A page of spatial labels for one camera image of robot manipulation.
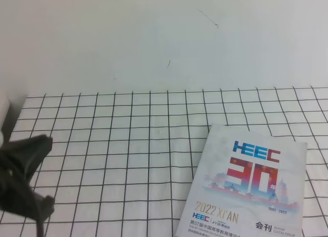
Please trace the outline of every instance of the booklet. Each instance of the booklet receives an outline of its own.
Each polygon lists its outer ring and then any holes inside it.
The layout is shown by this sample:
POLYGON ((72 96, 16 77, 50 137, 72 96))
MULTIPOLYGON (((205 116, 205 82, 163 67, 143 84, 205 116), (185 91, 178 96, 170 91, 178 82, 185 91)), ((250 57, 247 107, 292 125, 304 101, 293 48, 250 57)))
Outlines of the booklet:
POLYGON ((306 148, 213 124, 176 236, 301 236, 306 148))

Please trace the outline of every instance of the dark object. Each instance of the dark object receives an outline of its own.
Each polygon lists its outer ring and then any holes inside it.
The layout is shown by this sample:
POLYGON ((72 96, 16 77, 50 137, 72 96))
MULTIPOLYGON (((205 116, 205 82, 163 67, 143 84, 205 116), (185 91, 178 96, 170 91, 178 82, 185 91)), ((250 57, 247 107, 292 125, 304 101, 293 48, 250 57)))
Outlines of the dark object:
POLYGON ((0 148, 0 209, 36 220, 37 237, 44 236, 43 221, 54 212, 54 199, 36 194, 29 183, 51 148, 52 138, 45 135, 0 148))

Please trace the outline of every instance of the white wall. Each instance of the white wall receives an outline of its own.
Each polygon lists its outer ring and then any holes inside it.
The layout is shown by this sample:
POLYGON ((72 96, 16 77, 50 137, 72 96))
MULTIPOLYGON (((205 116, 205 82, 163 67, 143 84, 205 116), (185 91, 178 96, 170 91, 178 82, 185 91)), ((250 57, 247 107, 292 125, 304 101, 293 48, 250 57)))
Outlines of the white wall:
POLYGON ((322 86, 327 19, 328 0, 0 0, 0 89, 322 86))

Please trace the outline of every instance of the white grid sheet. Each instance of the white grid sheet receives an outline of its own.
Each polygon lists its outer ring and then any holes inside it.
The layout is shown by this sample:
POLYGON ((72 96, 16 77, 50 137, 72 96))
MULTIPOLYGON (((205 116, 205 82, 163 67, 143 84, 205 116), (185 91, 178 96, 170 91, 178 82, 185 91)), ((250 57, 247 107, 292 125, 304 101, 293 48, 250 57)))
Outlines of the white grid sheet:
MULTIPOLYGON (((31 180, 55 197, 47 237, 173 237, 213 122, 308 143, 304 237, 328 236, 328 88, 77 94, 26 99, 11 140, 46 134, 31 180)), ((35 223, 0 212, 0 236, 35 223)))

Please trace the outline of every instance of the catalog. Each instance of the catalog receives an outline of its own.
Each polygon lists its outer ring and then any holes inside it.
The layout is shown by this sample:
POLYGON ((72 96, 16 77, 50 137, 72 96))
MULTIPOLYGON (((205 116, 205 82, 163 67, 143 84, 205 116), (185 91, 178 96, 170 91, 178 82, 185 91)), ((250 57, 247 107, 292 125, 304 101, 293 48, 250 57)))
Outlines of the catalog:
POLYGON ((306 148, 213 124, 176 236, 301 236, 306 148))

